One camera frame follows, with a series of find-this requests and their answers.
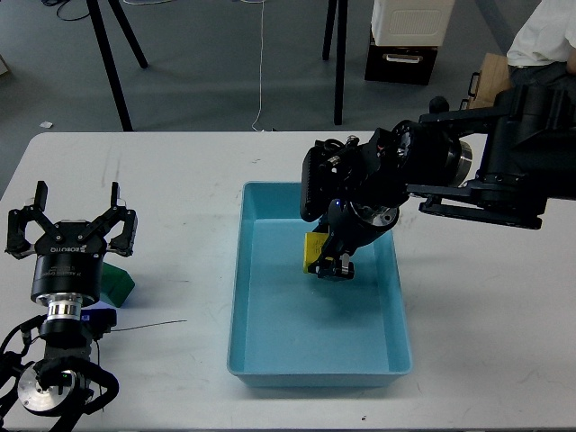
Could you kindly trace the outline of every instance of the person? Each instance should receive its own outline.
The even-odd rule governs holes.
[[[576,104],[576,1],[542,0],[507,57],[513,86],[566,90]]]

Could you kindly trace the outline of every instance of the tripod leg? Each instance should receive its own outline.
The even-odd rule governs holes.
[[[122,31],[124,32],[124,36],[126,36],[126,39],[128,40],[128,43],[130,44],[130,47],[132,48],[132,51],[134,52],[134,55],[136,56],[136,60],[140,64],[140,67],[143,69],[147,68],[148,62],[146,61],[144,53],[142,52],[142,49],[140,48],[140,45],[136,40],[136,36],[134,36],[134,32],[130,27],[128,18],[126,18],[126,14],[122,10],[120,3],[118,2],[118,0],[108,0],[108,3],[110,4],[112,11],[114,12],[114,15],[116,15],[116,19],[118,20],[118,23],[120,24]]]
[[[334,20],[336,19],[336,5],[338,0],[328,0],[328,13],[326,15],[326,30],[324,31],[324,46],[322,47],[322,59],[330,58],[330,45],[332,44],[332,32],[334,31]]]
[[[338,0],[338,27],[336,46],[336,90],[334,94],[334,124],[342,124],[344,104],[344,66],[346,62],[346,31],[348,0]]]
[[[96,39],[98,40],[104,68],[106,69],[106,75],[108,75],[108,81],[110,82],[112,95],[116,102],[116,109],[120,116],[122,128],[125,132],[132,132],[133,129],[130,116],[128,115],[128,108],[126,107],[126,101],[124,100],[124,94],[122,93],[118,71],[114,65],[114,58],[112,56],[112,50],[110,49],[110,42],[108,42],[108,37],[106,36],[106,29],[104,28],[104,21],[102,20],[102,14],[100,13],[98,0],[86,0],[86,4],[88,5],[88,12],[92,19],[94,33],[96,33]]]

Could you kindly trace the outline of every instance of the blue plastic tray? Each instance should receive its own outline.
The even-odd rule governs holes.
[[[352,281],[302,271],[315,223],[300,184],[244,186],[229,371],[252,386],[389,384],[412,367],[392,234],[352,256]]]

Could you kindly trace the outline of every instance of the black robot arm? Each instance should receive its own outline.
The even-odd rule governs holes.
[[[110,208],[93,221],[62,220],[52,223],[44,209],[48,187],[38,182],[31,203],[11,210],[8,218],[6,252],[18,259],[37,254],[31,299],[48,308],[48,314],[15,328],[0,347],[0,386],[11,378],[14,387],[0,399],[0,427],[8,410],[20,399],[39,416],[60,417],[54,431],[72,430],[84,414],[92,414],[118,394],[116,378],[90,361],[92,342],[116,325],[116,310],[82,310],[100,299],[104,255],[132,255],[137,218],[134,210],[119,203],[120,188],[112,184]],[[35,244],[25,237],[26,226],[36,221],[44,234]],[[108,243],[105,236],[119,222],[121,233]],[[45,343],[44,358],[22,364],[37,328]],[[24,349],[5,352],[10,338],[20,330]],[[94,398],[90,384],[106,392]]]
[[[309,272],[353,277],[350,256],[391,229],[412,195],[427,199],[422,212],[539,229],[548,198],[576,199],[574,114],[565,92],[519,87],[493,108],[425,114],[364,145],[317,141],[302,166],[300,210],[320,218],[328,239]],[[472,152],[460,138],[473,133],[486,134],[486,146],[463,184]]]

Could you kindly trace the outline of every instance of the black drawer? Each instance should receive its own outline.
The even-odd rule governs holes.
[[[437,47],[378,47],[371,38],[364,79],[426,86],[437,53]]]

